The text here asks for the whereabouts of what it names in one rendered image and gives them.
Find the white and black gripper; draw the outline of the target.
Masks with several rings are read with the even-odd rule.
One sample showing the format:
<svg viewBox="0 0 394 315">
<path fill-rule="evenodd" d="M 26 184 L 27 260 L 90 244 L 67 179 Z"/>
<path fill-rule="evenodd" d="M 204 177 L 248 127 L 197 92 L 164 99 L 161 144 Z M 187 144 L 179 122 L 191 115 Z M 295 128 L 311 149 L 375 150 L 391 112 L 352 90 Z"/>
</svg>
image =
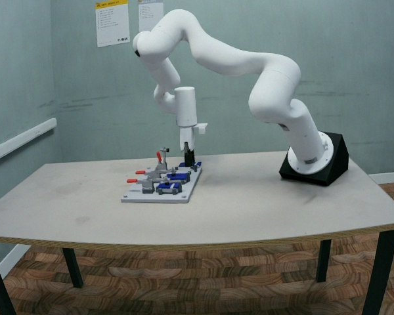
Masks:
<svg viewBox="0 0 394 315">
<path fill-rule="evenodd" d="M 185 167 L 193 166 L 192 162 L 195 162 L 194 158 L 194 147 L 195 147 L 195 136 L 193 127 L 180 127 L 180 146 L 181 152 L 185 150 Z"/>
</svg>

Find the blue plate with white stripe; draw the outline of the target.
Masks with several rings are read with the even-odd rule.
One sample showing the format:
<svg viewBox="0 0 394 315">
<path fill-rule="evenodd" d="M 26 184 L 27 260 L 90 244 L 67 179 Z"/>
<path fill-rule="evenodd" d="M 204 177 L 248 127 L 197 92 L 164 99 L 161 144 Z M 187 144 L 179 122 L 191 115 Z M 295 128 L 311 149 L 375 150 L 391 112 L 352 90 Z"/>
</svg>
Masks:
<svg viewBox="0 0 394 315">
<path fill-rule="evenodd" d="M 198 163 L 192 162 L 192 164 L 193 164 L 193 166 L 194 166 L 194 164 L 197 164 L 197 165 L 199 165 L 201 167 L 202 162 L 198 162 Z M 180 163 L 179 167 L 185 167 L 185 163 L 184 162 Z"/>
</svg>

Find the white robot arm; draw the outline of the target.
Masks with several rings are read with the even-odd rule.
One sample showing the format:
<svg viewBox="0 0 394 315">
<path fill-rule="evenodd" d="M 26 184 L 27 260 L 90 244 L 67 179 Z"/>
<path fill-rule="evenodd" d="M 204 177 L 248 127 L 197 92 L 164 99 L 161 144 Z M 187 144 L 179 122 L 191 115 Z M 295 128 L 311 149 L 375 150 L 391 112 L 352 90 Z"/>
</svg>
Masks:
<svg viewBox="0 0 394 315">
<path fill-rule="evenodd" d="M 199 65 L 221 75 L 236 77 L 259 74 L 250 98 L 254 118 L 277 123 L 290 145 L 288 161 L 303 175 L 317 173 L 332 159 L 330 138 L 317 131 L 304 103 L 292 99 L 301 79 L 299 66 L 279 54 L 247 52 L 210 37 L 196 17 L 182 9 L 167 13 L 152 31 L 142 31 L 133 40 L 133 50 L 158 84 L 154 100 L 165 113 L 176 114 L 180 127 L 208 130 L 207 123 L 197 123 L 194 87 L 179 87 L 179 74 L 168 59 L 180 41 L 187 41 Z M 144 61 L 145 60 L 145 61 Z M 168 91 L 174 90 L 175 96 Z"/>
</svg>

